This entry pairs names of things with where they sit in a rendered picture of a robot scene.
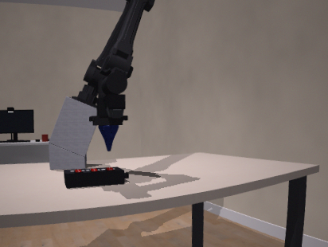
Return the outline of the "black power strip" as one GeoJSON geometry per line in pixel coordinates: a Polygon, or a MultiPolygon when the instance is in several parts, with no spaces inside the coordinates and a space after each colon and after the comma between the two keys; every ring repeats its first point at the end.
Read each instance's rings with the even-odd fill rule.
{"type": "Polygon", "coordinates": [[[125,178],[129,173],[119,167],[64,170],[66,188],[125,184],[125,178]]]}

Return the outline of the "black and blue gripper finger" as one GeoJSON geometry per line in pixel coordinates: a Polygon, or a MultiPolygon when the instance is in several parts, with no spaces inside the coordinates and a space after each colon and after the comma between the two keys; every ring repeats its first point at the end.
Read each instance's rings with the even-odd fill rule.
{"type": "Polygon", "coordinates": [[[113,139],[115,138],[116,132],[119,129],[119,125],[109,125],[109,126],[110,126],[110,151],[111,151],[113,139]]]}
{"type": "Polygon", "coordinates": [[[104,142],[106,144],[107,151],[110,151],[110,126],[98,126],[101,135],[103,136],[104,142]]]}

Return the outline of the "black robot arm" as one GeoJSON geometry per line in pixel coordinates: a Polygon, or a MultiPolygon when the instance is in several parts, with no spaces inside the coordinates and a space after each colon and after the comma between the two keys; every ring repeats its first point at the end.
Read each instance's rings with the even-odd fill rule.
{"type": "Polygon", "coordinates": [[[155,0],[126,1],[125,9],[103,52],[96,61],[92,59],[88,66],[83,79],[88,85],[84,85],[78,96],[72,96],[72,99],[94,108],[97,102],[98,116],[123,117],[126,108],[125,94],[120,93],[127,88],[127,79],[131,77],[133,71],[131,63],[135,35],[143,10],[149,12],[155,0]],[[102,68],[98,68],[97,65],[102,68]],[[105,97],[97,98],[97,93],[98,97],[105,97]]]}

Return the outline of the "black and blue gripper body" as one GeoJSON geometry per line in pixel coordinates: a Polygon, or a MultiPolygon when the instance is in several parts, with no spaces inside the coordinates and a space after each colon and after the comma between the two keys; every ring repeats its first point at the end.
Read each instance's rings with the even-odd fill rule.
{"type": "Polygon", "coordinates": [[[109,116],[90,116],[89,122],[93,122],[93,125],[105,126],[105,125],[123,125],[123,121],[128,120],[128,116],[121,118],[111,118],[109,116]]]}

